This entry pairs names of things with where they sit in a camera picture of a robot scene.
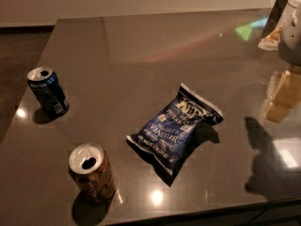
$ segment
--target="pull tab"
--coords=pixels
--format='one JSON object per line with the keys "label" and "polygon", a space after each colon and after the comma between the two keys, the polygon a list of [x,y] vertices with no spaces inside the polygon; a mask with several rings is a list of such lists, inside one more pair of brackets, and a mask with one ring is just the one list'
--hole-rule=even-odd
{"label": "pull tab", "polygon": [[89,170],[96,164],[97,159],[89,149],[83,149],[78,152],[78,155],[83,158],[81,167],[83,170]]}

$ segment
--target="dark table top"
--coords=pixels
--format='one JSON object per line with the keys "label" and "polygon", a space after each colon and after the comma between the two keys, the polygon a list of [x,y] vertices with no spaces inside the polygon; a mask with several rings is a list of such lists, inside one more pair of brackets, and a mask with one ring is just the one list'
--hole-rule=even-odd
{"label": "dark table top", "polygon": [[[269,12],[59,20],[39,66],[58,74],[70,109],[47,121],[27,88],[25,116],[16,113],[0,148],[2,225],[74,225],[101,211],[108,224],[300,197],[300,108],[282,123],[261,118],[269,79],[287,66],[258,48],[259,21]],[[126,135],[173,100],[181,83],[225,119],[168,186]],[[68,174],[71,151],[86,142],[108,152],[118,182],[107,208],[86,203]]]}

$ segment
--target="chip bag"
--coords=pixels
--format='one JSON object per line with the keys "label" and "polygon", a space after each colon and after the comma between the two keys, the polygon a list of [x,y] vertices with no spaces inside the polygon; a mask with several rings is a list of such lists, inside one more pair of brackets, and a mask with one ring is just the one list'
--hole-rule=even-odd
{"label": "chip bag", "polygon": [[181,84],[177,97],[138,134],[127,136],[127,139],[140,150],[152,154],[172,175],[196,127],[202,123],[216,125],[222,120],[223,113],[217,106]]}

